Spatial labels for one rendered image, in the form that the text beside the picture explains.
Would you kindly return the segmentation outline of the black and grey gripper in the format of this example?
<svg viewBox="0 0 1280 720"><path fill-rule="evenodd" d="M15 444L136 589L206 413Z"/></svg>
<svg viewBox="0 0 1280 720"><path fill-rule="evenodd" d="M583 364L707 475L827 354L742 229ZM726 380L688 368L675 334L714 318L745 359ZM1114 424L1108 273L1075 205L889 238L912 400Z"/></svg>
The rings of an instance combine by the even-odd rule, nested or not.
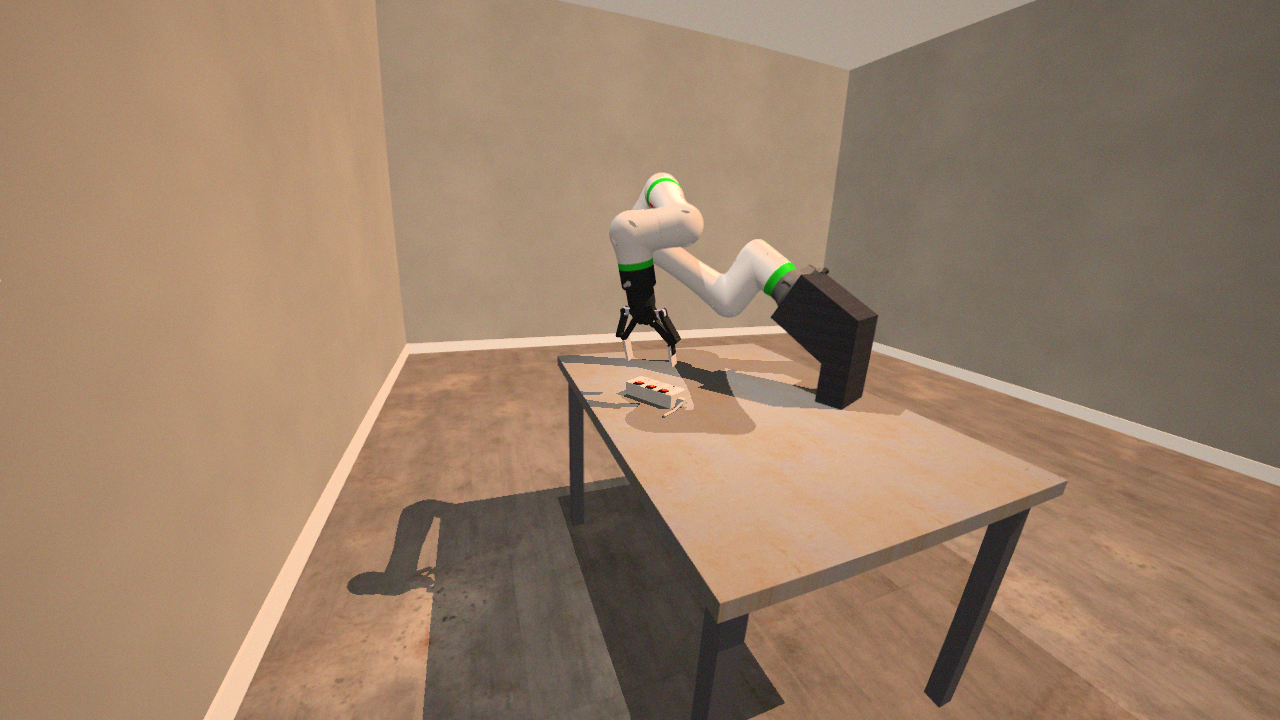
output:
<svg viewBox="0 0 1280 720"><path fill-rule="evenodd" d="M620 324L616 331L616 337L623 340L626 361L634 357L630 334L636 324L652 325L658 334L666 341L669 356L669 366L675 366L676 348L675 345L681 340L678 332L676 331L673 323L669 320L667 309L663 307L657 310L655 307L655 293L654 287L641 291L626 291L628 306L620 309ZM625 331L625 325L628 319L628 313L634 316ZM658 316L657 316L658 315ZM660 319L659 319L660 318ZM662 322L662 323L660 323ZM663 324L663 325L662 325Z"/></svg>

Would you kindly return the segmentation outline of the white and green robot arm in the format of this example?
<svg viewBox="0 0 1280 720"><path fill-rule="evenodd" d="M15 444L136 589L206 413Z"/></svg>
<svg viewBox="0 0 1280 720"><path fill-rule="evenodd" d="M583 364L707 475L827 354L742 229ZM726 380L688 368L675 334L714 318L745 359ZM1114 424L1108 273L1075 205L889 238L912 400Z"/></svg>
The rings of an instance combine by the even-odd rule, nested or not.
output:
<svg viewBox="0 0 1280 720"><path fill-rule="evenodd" d="M731 318L742 313L760 290L780 306L801 274L829 273L828 268L812 265L797 270L763 240L745 245L726 274L710 269L678 249L699 240L703 219L672 179L666 173L652 176L632 208L636 211L622 211L611 223L622 290L641 291L657 284L655 264L698 293L717 314Z"/></svg>

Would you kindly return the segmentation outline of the cream power strip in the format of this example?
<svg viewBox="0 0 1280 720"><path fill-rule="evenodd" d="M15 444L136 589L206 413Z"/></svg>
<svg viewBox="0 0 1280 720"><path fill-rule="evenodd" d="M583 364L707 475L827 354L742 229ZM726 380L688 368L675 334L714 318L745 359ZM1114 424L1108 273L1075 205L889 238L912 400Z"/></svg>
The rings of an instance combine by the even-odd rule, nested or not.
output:
<svg viewBox="0 0 1280 720"><path fill-rule="evenodd" d="M685 392L686 389L684 388L669 386L660 380L653 380L643 375L632 380L626 380L626 395L646 400L663 407L671 409L676 406L669 413L663 414L663 416L668 416L681 405L686 404Z"/></svg>

